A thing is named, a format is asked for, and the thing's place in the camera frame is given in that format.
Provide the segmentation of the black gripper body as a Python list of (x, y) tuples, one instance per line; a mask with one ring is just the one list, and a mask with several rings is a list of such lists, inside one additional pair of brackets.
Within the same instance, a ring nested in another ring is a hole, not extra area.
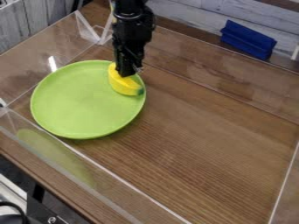
[(132, 15), (117, 11), (115, 17), (112, 39), (116, 53), (123, 54), (128, 59), (141, 59), (155, 30), (153, 11), (143, 8)]

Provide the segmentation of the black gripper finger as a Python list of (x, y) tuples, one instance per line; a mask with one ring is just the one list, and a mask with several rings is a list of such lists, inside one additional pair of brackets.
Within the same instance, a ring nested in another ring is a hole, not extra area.
[(144, 52), (124, 51), (124, 76), (135, 75), (143, 67)]
[(124, 54), (121, 45), (115, 45), (116, 70), (121, 77), (125, 77)]

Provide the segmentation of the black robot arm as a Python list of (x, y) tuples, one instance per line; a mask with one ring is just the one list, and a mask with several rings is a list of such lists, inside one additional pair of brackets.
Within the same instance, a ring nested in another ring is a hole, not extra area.
[(121, 77), (135, 75), (143, 67), (145, 45), (152, 40), (155, 14), (148, 0), (115, 0), (112, 44), (116, 70)]

